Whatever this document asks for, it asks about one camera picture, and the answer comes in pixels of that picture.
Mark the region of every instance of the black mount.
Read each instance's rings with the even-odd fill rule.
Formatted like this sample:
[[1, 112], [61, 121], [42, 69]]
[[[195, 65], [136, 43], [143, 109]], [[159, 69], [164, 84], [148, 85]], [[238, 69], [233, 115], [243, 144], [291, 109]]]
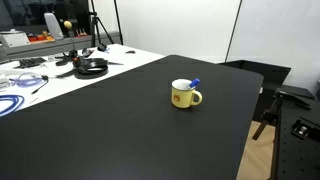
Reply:
[[282, 105], [283, 99], [288, 100], [288, 101], [293, 101], [293, 102], [295, 102], [296, 106], [301, 107], [303, 109], [306, 109], [306, 110], [312, 109], [312, 106], [309, 103], [305, 102], [304, 100], [302, 100], [299, 97], [297, 97], [293, 94], [290, 94], [290, 93], [277, 91], [274, 98], [275, 98], [275, 100], [273, 101], [271, 107], [269, 109], [266, 109], [263, 112], [263, 114], [261, 116], [262, 122], [261, 122], [260, 126], [258, 127], [257, 131], [255, 132], [255, 134], [253, 135], [253, 137], [252, 137], [253, 140], [258, 140], [262, 131], [270, 122], [278, 120], [278, 114], [279, 114], [278, 111]]
[[93, 16], [91, 18], [91, 27], [90, 27], [90, 30], [91, 30], [91, 47], [96, 47], [96, 37], [95, 37], [95, 30], [96, 30], [97, 31], [97, 36], [98, 36], [98, 41], [99, 41], [99, 46], [101, 46], [101, 47], [98, 47], [98, 48], [104, 51], [106, 49], [106, 45], [104, 45], [101, 42], [101, 37], [100, 37], [99, 27], [98, 27], [99, 24], [98, 23], [100, 23], [100, 25], [102, 26], [102, 28], [105, 31], [105, 33], [106, 33], [109, 41], [111, 42], [111, 44], [114, 44], [114, 41], [111, 38], [110, 34], [108, 33], [107, 29], [102, 24], [100, 18], [98, 17], [98, 13], [95, 11], [95, 8], [94, 8], [93, 0], [91, 0], [91, 5], [92, 5], [92, 12], [89, 12], [89, 15]]
[[119, 13], [118, 13], [117, 1], [116, 1], [116, 0], [113, 0], [113, 2], [114, 2], [114, 8], [116, 9], [116, 15], [117, 15], [118, 28], [119, 28], [120, 41], [121, 41], [121, 45], [123, 45], [123, 38], [122, 38], [122, 32], [121, 32], [121, 25], [120, 25]]

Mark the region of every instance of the blue cable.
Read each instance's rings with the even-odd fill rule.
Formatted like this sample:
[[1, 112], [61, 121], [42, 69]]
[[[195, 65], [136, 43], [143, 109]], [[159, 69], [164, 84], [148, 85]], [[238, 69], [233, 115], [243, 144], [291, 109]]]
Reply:
[[1, 95], [0, 101], [12, 102], [12, 104], [9, 107], [0, 111], [0, 117], [1, 117], [18, 110], [21, 107], [21, 105], [24, 103], [24, 97], [20, 95]]
[[19, 87], [31, 87], [31, 86], [36, 86], [38, 84], [41, 84], [42, 82], [42, 77], [35, 77], [35, 76], [31, 76], [34, 77], [33, 79], [21, 79], [22, 76], [27, 75], [27, 74], [31, 74], [34, 75], [33, 73], [24, 73], [21, 74], [18, 79], [10, 79], [10, 81], [13, 81], [13, 86], [17, 85]]

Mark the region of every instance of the cup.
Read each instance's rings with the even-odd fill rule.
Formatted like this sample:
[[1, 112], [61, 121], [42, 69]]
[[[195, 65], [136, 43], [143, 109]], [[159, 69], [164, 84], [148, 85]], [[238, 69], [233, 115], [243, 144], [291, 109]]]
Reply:
[[[202, 101], [202, 95], [195, 90], [195, 87], [190, 88], [190, 80], [177, 79], [172, 82], [171, 102], [178, 108], [188, 108], [190, 106], [199, 105]], [[198, 96], [199, 100], [194, 101], [194, 95]]]

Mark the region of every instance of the black stand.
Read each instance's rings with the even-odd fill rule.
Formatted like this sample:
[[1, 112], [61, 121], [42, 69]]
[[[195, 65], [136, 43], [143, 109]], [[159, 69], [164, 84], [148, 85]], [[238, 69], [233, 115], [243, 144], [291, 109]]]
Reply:
[[116, 9], [116, 15], [117, 15], [118, 28], [119, 28], [120, 41], [121, 41], [121, 45], [123, 45], [123, 37], [122, 37], [122, 32], [121, 32], [120, 18], [119, 18], [118, 6], [117, 6], [117, 1], [116, 1], [116, 0], [114, 0], [114, 8]]
[[230, 38], [230, 42], [229, 42], [229, 46], [228, 46], [226, 58], [225, 58], [225, 60], [224, 60], [225, 63], [227, 62], [227, 59], [228, 59], [228, 56], [229, 56], [229, 51], [230, 51], [230, 47], [231, 47], [231, 44], [232, 44], [232, 39], [233, 39], [234, 31], [235, 31], [236, 26], [237, 26], [237, 22], [238, 22], [238, 17], [239, 17], [241, 5], [242, 5], [242, 0], [240, 0], [239, 7], [238, 7], [238, 12], [237, 12], [237, 16], [236, 16], [236, 20], [235, 20], [234, 25], [233, 25], [233, 29], [232, 29], [232, 33], [231, 33], [231, 38]]
[[114, 44], [113, 39], [111, 38], [111, 36], [109, 35], [108, 31], [106, 30], [106, 28], [104, 27], [104, 25], [102, 24], [100, 18], [97, 15], [97, 12], [95, 11], [94, 8], [94, 4], [93, 4], [93, 0], [91, 0], [91, 5], [92, 5], [92, 11], [90, 12], [89, 15], [93, 15], [92, 19], [91, 19], [91, 47], [95, 47], [96, 46], [96, 37], [95, 37], [95, 29], [97, 30], [97, 35], [98, 35], [98, 41], [99, 41], [99, 45], [104, 46], [103, 48], [105, 49], [105, 45], [102, 44], [101, 42], [101, 37], [100, 37], [100, 33], [99, 33], [99, 27], [98, 27], [98, 23], [100, 23], [100, 25], [102, 26], [103, 30], [105, 31], [109, 41], [111, 42], [111, 44]]
[[261, 122], [257, 131], [254, 133], [252, 137], [253, 140], [258, 140], [262, 131], [270, 122], [277, 121], [279, 108], [281, 107], [281, 104], [282, 104], [282, 99], [293, 101], [295, 102], [296, 106], [307, 109], [307, 110], [310, 110], [312, 108], [310, 104], [306, 103], [305, 101], [296, 97], [293, 94], [282, 92], [282, 91], [276, 92], [275, 100], [273, 101], [270, 109], [265, 110], [261, 117], [263, 121]]

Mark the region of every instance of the black tabletop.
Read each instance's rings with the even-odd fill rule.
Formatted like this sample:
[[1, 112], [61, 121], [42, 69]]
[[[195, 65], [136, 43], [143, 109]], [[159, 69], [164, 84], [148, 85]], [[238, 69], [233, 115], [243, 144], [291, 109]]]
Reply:
[[[171, 82], [199, 78], [199, 106]], [[168, 56], [0, 119], [0, 179], [235, 179], [262, 76]]]
[[294, 94], [300, 97], [308, 98], [314, 100], [314, 96], [311, 92], [306, 88], [299, 88], [294, 86], [282, 85], [281, 88], [277, 89], [277, 91], [284, 91], [290, 94]]
[[[283, 100], [281, 108], [281, 120], [277, 127], [277, 157], [275, 159], [275, 179], [320, 179], [320, 143], [306, 138], [299, 139], [292, 134], [292, 126], [300, 117], [313, 123], [320, 124], [320, 103], [305, 98], [304, 101], [312, 105], [311, 110], [295, 106], [295, 103]], [[316, 127], [307, 121], [302, 123]]]

